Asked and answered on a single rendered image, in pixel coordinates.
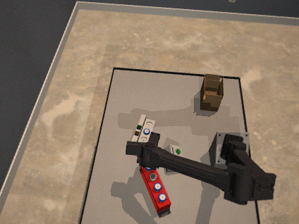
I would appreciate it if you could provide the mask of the grey key housing with blue and green keys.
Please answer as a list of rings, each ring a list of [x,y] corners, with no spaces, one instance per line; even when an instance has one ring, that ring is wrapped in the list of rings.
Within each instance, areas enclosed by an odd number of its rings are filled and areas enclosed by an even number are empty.
[[[179,146],[170,144],[165,148],[165,150],[167,150],[168,152],[175,154],[177,156],[183,157],[181,147],[179,147]],[[169,170],[166,168],[166,172],[169,173],[169,172],[175,172],[175,171],[172,171],[172,170]]]

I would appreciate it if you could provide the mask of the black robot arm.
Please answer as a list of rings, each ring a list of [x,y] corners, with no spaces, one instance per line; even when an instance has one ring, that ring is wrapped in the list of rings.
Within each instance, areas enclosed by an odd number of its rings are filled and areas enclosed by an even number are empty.
[[[224,199],[236,204],[274,198],[276,175],[264,172],[248,156],[242,137],[225,135],[220,157],[227,170],[172,154],[158,147],[159,139],[159,133],[151,132],[148,142],[127,141],[126,155],[142,158],[145,167],[167,168],[214,185],[224,192]]]

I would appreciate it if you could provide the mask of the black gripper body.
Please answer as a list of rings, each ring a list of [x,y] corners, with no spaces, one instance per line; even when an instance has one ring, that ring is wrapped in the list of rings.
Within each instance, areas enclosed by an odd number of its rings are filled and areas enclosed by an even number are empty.
[[[137,159],[137,163],[140,163],[141,166],[144,166],[144,167],[145,167],[145,165],[142,164],[141,161],[142,161],[142,158],[138,158],[138,159]],[[156,170],[157,168],[159,168],[159,167],[154,167],[154,166],[151,167],[151,169],[155,169],[155,170]]]

